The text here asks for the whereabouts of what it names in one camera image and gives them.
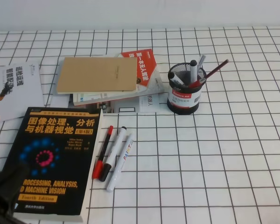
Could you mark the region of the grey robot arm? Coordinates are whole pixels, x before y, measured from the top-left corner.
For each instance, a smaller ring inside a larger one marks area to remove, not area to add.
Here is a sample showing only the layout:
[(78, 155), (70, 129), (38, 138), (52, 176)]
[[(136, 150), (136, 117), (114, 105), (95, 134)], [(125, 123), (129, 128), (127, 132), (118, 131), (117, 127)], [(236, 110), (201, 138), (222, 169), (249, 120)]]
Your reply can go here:
[(28, 165), (18, 164), (0, 171), (0, 224), (22, 224), (13, 216), (21, 185), (29, 172)]

